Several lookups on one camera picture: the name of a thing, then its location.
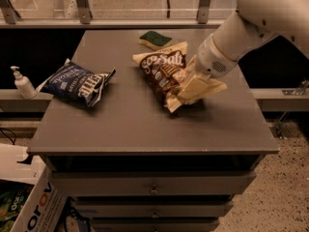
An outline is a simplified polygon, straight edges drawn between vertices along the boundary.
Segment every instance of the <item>drawer unit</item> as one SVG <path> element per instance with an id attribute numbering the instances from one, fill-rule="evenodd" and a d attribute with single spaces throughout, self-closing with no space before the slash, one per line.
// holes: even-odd
<path id="1" fill-rule="evenodd" d="M 125 155 L 48 156 L 46 163 L 57 172 L 190 172 L 247 171 L 259 155 Z"/>
<path id="2" fill-rule="evenodd" d="M 50 181 L 71 196 L 240 194 L 255 172 L 52 173 Z"/>
<path id="3" fill-rule="evenodd" d="M 96 232 L 208 232 L 219 222 L 214 218 L 181 219 L 97 219 L 92 221 Z"/>
<path id="4" fill-rule="evenodd" d="M 205 197 L 129 197 L 98 198 L 74 202 L 85 218 L 211 218 L 224 217 L 233 207 L 231 201 L 209 201 Z"/>

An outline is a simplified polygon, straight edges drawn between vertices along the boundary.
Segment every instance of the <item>sponge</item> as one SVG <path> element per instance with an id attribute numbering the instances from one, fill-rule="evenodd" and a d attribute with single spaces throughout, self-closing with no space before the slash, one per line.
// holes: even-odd
<path id="1" fill-rule="evenodd" d="M 161 50 L 172 45 L 172 38 L 160 35 L 155 31 L 149 31 L 139 38 L 139 43 L 146 45 L 152 50 Z"/>

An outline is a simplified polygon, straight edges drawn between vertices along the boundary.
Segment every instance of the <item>white pump bottle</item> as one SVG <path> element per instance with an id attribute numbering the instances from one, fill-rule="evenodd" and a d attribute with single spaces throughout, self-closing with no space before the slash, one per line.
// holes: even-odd
<path id="1" fill-rule="evenodd" d="M 19 90 L 21 96 L 24 99 L 34 98 L 38 94 L 38 91 L 35 90 L 29 78 L 27 76 L 23 76 L 18 71 L 19 67 L 11 66 L 11 69 L 14 72 L 14 77 L 15 77 L 14 84 L 16 88 Z"/>

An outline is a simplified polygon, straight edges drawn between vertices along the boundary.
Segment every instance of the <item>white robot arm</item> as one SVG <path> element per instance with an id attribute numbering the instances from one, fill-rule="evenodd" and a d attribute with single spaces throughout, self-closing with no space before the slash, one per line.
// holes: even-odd
<path id="1" fill-rule="evenodd" d="M 309 58 L 309 0 L 238 0 L 238 9 L 200 45 L 196 69 L 218 78 L 247 52 L 283 36 Z"/>

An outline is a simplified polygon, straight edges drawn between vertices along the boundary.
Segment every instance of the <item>brown snack bag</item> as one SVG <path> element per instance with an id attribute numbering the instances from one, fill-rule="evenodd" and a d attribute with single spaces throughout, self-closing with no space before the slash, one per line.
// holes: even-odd
<path id="1" fill-rule="evenodd" d="M 156 52 L 133 55 L 158 100 L 171 113 L 183 104 L 193 104 L 227 88 L 209 74 L 196 72 L 196 56 L 186 65 L 186 50 L 187 42 L 183 42 Z"/>
<path id="2" fill-rule="evenodd" d="M 184 70 L 186 50 L 187 42 L 183 42 L 152 53 L 133 55 L 142 75 L 163 105 L 167 94 L 179 88 L 188 75 Z"/>

